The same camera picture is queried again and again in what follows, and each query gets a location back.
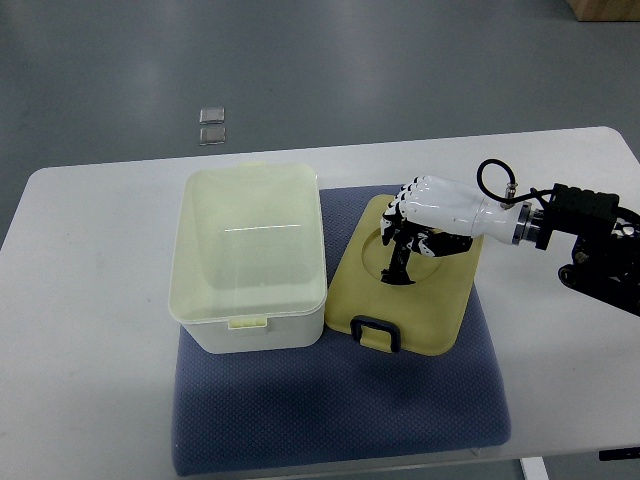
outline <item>cardboard box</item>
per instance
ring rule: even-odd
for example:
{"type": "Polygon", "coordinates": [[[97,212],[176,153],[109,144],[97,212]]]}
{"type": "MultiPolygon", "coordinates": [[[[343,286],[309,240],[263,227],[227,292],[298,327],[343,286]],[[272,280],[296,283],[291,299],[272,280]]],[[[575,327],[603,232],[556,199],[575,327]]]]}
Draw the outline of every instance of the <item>cardboard box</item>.
{"type": "Polygon", "coordinates": [[[640,0],[567,0],[581,22],[640,21],[640,0]]]}

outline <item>black handle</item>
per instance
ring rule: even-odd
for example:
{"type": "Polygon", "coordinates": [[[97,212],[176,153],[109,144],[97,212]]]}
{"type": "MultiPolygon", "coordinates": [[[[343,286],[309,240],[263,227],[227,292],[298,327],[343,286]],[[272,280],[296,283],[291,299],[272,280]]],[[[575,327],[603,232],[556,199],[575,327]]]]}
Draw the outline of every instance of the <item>black handle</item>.
{"type": "Polygon", "coordinates": [[[362,338],[362,327],[387,332],[391,336],[391,351],[393,353],[400,351],[400,329],[397,325],[363,315],[353,317],[351,320],[351,336],[358,343],[360,343],[360,339],[362,338]]]}

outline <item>white table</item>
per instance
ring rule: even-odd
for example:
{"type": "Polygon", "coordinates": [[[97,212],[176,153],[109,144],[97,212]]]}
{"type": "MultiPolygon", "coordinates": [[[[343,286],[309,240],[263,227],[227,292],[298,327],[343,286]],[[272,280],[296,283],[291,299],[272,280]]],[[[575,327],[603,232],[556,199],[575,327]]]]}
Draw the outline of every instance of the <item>white table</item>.
{"type": "MultiPolygon", "coordinates": [[[[521,193],[560,182],[618,193],[623,206],[640,211],[640,166],[608,128],[36,172],[0,252],[0,477],[175,478],[179,327],[167,299],[180,199],[192,172],[299,161],[313,166],[321,188],[399,184],[426,173],[474,185],[489,157],[513,167],[521,193]]],[[[498,170],[487,174],[501,190],[498,170]]],[[[216,478],[640,445],[640,318],[560,284],[556,272],[569,263],[572,245],[557,232],[546,252],[484,243],[476,285],[513,423],[505,445],[216,478]]]]}

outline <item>white plastic container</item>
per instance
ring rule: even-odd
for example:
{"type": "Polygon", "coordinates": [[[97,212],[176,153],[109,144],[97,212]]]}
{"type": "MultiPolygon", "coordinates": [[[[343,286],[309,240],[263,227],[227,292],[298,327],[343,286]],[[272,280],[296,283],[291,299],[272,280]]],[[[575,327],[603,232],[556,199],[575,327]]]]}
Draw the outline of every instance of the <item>white plastic container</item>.
{"type": "Polygon", "coordinates": [[[169,310],[211,353],[303,347],[322,334],[327,278],[308,165],[193,174],[182,199],[169,310]]]}

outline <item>black cable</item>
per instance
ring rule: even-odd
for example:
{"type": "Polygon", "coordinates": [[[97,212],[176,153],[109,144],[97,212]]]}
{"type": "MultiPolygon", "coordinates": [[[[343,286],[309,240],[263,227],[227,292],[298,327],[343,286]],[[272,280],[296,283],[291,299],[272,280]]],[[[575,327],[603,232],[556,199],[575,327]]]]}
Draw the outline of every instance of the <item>black cable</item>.
{"type": "Polygon", "coordinates": [[[511,170],[511,167],[509,165],[507,165],[502,160],[498,160],[497,158],[489,158],[480,164],[480,166],[478,167],[478,172],[476,174],[476,181],[478,182],[478,188],[480,188],[480,190],[482,190],[482,193],[484,193],[487,197],[489,197],[492,200],[495,200],[496,202],[502,202],[509,205],[513,203],[522,202],[524,200],[529,200],[531,198],[535,198],[542,204],[542,206],[547,205],[548,202],[544,198],[542,198],[542,196],[553,193],[553,190],[536,190],[535,188],[532,188],[531,193],[527,193],[525,195],[520,195],[518,197],[513,197],[513,198],[501,197],[491,192],[485,186],[484,181],[482,180],[482,174],[484,172],[484,169],[488,165],[498,165],[499,167],[502,167],[502,169],[505,172],[507,172],[507,175],[509,175],[509,184],[513,185],[514,187],[516,184],[516,176],[513,173],[513,170],[511,170]]]}

